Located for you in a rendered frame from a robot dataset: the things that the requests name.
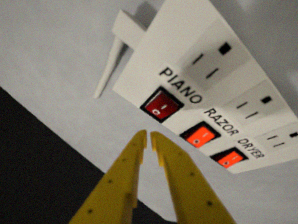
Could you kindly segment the white power strip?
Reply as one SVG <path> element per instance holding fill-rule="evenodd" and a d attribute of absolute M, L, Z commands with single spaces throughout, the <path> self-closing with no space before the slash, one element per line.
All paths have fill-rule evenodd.
<path fill-rule="evenodd" d="M 120 10 L 93 93 L 113 91 L 233 174 L 298 159 L 298 119 L 209 0 L 165 0 L 147 29 Z M 146 33 L 145 33 L 146 32 Z"/>

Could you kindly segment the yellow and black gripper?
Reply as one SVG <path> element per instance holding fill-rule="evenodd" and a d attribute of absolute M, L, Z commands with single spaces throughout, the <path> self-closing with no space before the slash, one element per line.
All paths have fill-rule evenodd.
<path fill-rule="evenodd" d="M 184 149 L 158 131 L 150 139 L 178 224 L 237 224 Z M 147 130 L 139 130 L 68 224 L 131 224 L 146 148 Z"/>

